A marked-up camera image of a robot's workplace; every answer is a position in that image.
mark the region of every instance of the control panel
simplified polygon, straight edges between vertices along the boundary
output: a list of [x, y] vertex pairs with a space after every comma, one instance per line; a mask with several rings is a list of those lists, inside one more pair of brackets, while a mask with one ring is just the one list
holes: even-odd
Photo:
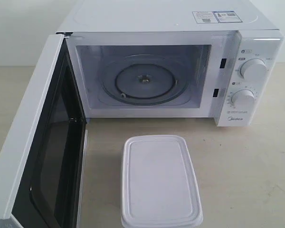
[[218, 126], [249, 125], [283, 41], [279, 30], [238, 31], [240, 45]]

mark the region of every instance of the microwave door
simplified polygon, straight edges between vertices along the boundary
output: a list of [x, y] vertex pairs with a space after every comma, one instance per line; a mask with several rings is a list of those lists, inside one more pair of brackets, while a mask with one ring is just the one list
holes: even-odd
[[52, 35], [0, 153], [0, 227], [76, 227], [85, 124], [67, 44]]

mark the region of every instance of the table surface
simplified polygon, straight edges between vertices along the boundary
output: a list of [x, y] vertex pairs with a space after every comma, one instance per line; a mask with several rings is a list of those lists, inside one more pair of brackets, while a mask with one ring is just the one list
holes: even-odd
[[[0, 149], [33, 67], [0, 67]], [[121, 228], [120, 169], [126, 139], [186, 139], [199, 183], [200, 228], [285, 228], [285, 64], [277, 64], [252, 124], [213, 119], [93, 119], [88, 125], [82, 228]]]

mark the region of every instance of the power level knob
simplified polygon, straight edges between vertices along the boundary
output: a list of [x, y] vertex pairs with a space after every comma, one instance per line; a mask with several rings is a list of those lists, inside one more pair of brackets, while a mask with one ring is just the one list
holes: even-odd
[[237, 91], [231, 97], [231, 102], [236, 108], [250, 109], [253, 107], [256, 99], [250, 90], [243, 89]]
[[245, 80], [259, 80], [267, 75], [267, 67], [261, 59], [254, 58], [244, 63], [240, 72]]

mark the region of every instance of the plastic food container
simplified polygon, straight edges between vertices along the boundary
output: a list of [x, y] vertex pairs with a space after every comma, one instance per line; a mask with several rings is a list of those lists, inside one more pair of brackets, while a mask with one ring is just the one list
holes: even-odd
[[186, 141], [176, 135], [127, 140], [122, 163], [125, 228], [191, 228], [203, 214]]

